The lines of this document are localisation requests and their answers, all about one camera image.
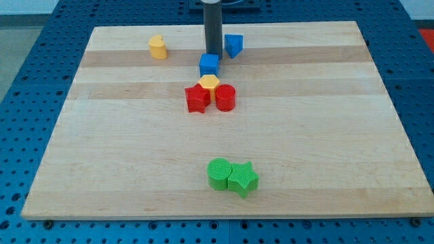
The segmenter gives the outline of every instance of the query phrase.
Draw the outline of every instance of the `blue perforated surface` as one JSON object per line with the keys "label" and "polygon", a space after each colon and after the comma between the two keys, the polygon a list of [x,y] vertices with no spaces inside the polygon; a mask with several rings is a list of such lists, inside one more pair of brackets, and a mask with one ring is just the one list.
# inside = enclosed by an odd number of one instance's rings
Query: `blue perforated surface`
{"label": "blue perforated surface", "polygon": [[[225,12],[224,22],[357,21],[432,187],[433,54],[401,4],[395,0],[263,0],[261,4],[260,12]],[[0,243],[434,243],[434,218],[54,222],[50,230],[43,228],[43,222],[23,220],[25,197],[93,27],[200,24],[200,12],[189,13],[187,5],[60,0],[0,104]]]}

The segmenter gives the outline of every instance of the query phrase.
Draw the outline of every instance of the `yellow block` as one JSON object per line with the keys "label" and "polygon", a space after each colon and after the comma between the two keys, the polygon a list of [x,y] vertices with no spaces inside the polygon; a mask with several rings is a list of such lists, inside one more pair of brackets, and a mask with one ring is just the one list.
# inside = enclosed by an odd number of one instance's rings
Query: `yellow block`
{"label": "yellow block", "polygon": [[216,99],[216,88],[220,84],[220,80],[217,78],[216,75],[204,75],[199,80],[199,84],[205,89],[208,89],[210,91],[211,95],[211,101],[214,101]]}
{"label": "yellow block", "polygon": [[163,41],[162,35],[153,36],[149,42],[149,51],[151,52],[151,56],[156,59],[166,59],[167,58],[167,49],[165,48],[165,43]]}

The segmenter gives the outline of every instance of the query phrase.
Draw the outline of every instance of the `blue block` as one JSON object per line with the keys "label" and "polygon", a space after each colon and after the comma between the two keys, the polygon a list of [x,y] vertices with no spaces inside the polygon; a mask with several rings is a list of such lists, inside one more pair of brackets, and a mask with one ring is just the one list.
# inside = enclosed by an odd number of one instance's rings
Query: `blue block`
{"label": "blue block", "polygon": [[235,58],[243,50],[243,36],[226,34],[224,36],[224,49],[229,57]]}
{"label": "blue block", "polygon": [[201,77],[203,75],[216,75],[218,77],[218,55],[202,54],[199,62]]}

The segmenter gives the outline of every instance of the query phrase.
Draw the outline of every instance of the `colored block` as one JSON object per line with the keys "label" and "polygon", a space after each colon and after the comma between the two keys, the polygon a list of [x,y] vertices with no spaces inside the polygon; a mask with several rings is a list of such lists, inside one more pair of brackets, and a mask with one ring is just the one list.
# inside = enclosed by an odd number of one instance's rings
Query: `colored block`
{"label": "colored block", "polygon": [[228,189],[235,191],[241,198],[246,198],[249,191],[258,188],[259,176],[253,171],[252,162],[233,163],[232,173],[228,177]]}
{"label": "colored block", "polygon": [[228,112],[235,108],[236,91],[232,85],[219,85],[216,89],[216,106],[218,110]]}
{"label": "colored block", "polygon": [[216,75],[218,77],[218,55],[202,54],[199,62],[201,77],[204,75]]}
{"label": "colored block", "polygon": [[224,36],[224,49],[229,57],[235,58],[243,50],[243,36],[226,34]]}
{"label": "colored block", "polygon": [[151,52],[151,56],[156,59],[166,59],[167,58],[167,50],[165,48],[165,43],[163,41],[163,36],[155,35],[153,36],[149,42],[149,51]]}
{"label": "colored block", "polygon": [[216,75],[204,75],[199,80],[199,84],[208,91],[210,91],[211,101],[216,99],[216,88],[220,85],[220,80]]}
{"label": "colored block", "polygon": [[194,87],[185,88],[185,98],[187,100],[189,113],[205,113],[206,106],[211,103],[210,91],[202,88],[200,84],[196,84]]}
{"label": "colored block", "polygon": [[226,190],[232,165],[226,159],[213,159],[208,163],[208,183],[214,190]]}

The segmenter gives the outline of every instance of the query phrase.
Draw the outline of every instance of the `green block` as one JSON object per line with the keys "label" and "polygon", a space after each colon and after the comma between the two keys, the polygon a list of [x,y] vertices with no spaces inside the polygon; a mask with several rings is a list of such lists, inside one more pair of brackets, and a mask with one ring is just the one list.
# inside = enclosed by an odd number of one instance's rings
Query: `green block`
{"label": "green block", "polygon": [[213,159],[208,164],[208,184],[214,190],[226,190],[228,177],[232,172],[232,165],[226,159]]}
{"label": "green block", "polygon": [[228,189],[235,191],[241,198],[246,198],[249,191],[258,188],[259,176],[253,171],[252,162],[233,163],[232,173],[228,177]]}

